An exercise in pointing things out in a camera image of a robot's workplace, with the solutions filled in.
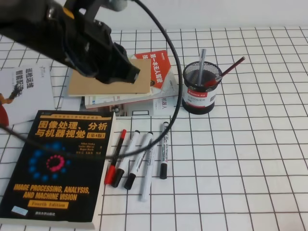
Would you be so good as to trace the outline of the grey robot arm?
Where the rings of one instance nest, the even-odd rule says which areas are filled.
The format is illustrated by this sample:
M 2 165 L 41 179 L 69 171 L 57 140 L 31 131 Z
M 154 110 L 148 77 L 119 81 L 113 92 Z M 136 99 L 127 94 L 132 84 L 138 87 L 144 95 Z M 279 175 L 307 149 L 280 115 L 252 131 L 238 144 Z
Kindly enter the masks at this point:
M 134 83 L 139 69 L 95 19 L 101 7 L 118 12 L 124 0 L 3 0 L 0 33 L 104 84 Z

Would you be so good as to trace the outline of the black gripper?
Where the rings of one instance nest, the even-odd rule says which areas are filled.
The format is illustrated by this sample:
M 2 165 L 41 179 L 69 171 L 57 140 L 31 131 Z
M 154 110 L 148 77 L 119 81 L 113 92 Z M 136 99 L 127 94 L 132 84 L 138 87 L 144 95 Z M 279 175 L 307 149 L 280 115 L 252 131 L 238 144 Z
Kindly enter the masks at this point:
M 60 5 L 47 1 L 46 24 L 49 39 L 46 55 L 86 77 L 101 83 L 133 84 L 139 68 L 128 59 L 126 50 L 111 39 L 111 28 L 96 20 L 101 8 L 119 12 L 125 0 L 67 0 Z

